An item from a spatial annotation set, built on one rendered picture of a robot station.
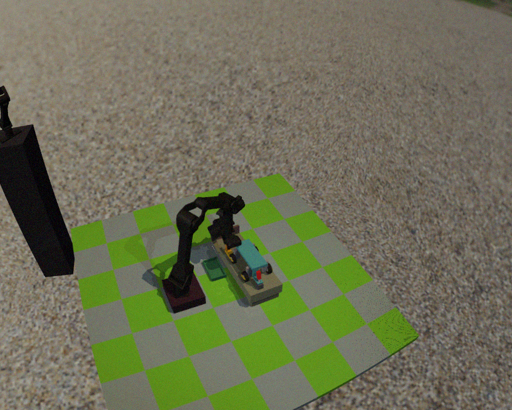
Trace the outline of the green tray floor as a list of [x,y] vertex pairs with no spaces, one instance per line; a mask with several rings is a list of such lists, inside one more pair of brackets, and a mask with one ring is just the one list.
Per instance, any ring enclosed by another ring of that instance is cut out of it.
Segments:
[[224,275],[217,259],[212,260],[210,262],[206,262],[205,265],[208,268],[209,273],[212,278],[218,277],[220,275]]

